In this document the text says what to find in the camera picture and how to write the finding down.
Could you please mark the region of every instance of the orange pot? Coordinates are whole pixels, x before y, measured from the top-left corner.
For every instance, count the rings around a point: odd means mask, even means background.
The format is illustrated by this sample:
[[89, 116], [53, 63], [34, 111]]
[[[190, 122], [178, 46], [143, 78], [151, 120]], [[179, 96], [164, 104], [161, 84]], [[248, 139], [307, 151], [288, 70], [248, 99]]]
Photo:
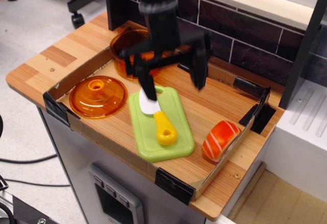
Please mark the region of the orange pot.
[[[114, 67], [116, 68], [117, 72], [130, 80], [138, 80], [137, 77], [133, 75], [127, 75], [126, 73], [126, 64], [124, 59], [119, 57], [120, 51], [124, 48], [131, 47], [136, 45], [142, 41], [144, 41], [148, 37], [147, 30], [126, 30], [121, 34], [118, 34], [114, 37], [110, 43], [110, 51], [113, 55]], [[145, 60], [153, 59], [154, 52], [144, 52], [141, 53], [141, 58]], [[131, 64], [134, 63], [134, 55], [129, 57]], [[159, 69], [153, 69], [150, 71], [150, 75], [153, 76], [157, 74]]]

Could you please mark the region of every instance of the black cable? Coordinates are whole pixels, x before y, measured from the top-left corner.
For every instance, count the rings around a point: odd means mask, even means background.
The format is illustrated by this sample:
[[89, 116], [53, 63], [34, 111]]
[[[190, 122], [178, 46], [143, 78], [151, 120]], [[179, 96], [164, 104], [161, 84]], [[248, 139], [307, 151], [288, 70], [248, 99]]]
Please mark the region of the black cable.
[[33, 183], [33, 182], [24, 182], [19, 180], [13, 180], [13, 179], [5, 179], [8, 182], [17, 182], [17, 183], [23, 183], [33, 186], [39, 186], [39, 187], [70, 187], [70, 185], [50, 185], [50, 184], [40, 184], [40, 183]]
[[2, 121], [2, 117], [0, 115], [0, 137], [2, 135], [2, 131], [4, 130], [4, 122]]
[[53, 159], [55, 158], [57, 155], [51, 155], [51, 156], [46, 156], [45, 158], [41, 158], [41, 159], [36, 159], [36, 160], [30, 160], [30, 161], [16, 161], [16, 160], [9, 160], [9, 159], [0, 159], [0, 162], [3, 163], [10, 163], [10, 164], [35, 164], [35, 163], [39, 163], [39, 162], [43, 162], [49, 159]]
[[3, 209], [4, 212], [8, 215], [9, 218], [9, 224], [15, 224], [15, 218], [14, 215], [11, 213], [10, 209], [3, 203], [0, 203], [0, 209]]

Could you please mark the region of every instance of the gray floor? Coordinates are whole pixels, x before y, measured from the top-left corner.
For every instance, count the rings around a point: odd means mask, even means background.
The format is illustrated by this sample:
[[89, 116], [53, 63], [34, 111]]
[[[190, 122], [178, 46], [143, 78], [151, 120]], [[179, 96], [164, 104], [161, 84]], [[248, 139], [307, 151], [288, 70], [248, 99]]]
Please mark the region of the gray floor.
[[[11, 70], [74, 30], [68, 1], [0, 0], [0, 115], [4, 121], [0, 158], [33, 160], [55, 153], [36, 106], [11, 90], [5, 78]], [[79, 13], [88, 22], [105, 10], [105, 0], [96, 0]], [[68, 183], [57, 158], [33, 165], [0, 163], [0, 174], [36, 183]], [[9, 193], [58, 223], [85, 223], [70, 188], [9, 185]]]

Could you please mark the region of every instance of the white vent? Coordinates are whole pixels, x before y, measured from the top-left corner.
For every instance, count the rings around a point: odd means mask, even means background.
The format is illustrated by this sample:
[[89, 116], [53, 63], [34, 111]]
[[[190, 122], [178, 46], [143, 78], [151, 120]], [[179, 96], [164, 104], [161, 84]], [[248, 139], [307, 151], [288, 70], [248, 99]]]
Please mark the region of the white vent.
[[327, 87], [306, 80], [277, 124], [295, 141], [308, 142], [324, 155], [327, 155], [326, 96]]

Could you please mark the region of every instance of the green cutting board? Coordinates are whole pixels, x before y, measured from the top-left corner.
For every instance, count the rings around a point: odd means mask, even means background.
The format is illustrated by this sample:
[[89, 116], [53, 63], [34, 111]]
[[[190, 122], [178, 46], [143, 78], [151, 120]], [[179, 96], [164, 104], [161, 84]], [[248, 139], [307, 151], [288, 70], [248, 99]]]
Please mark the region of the green cutting board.
[[150, 162], [180, 158], [194, 151], [194, 139], [178, 92], [172, 87], [156, 86], [158, 102], [169, 120], [177, 129], [178, 139], [172, 145], [161, 145], [156, 138], [156, 124], [153, 115], [145, 115], [139, 106], [139, 92], [128, 100], [138, 155]]

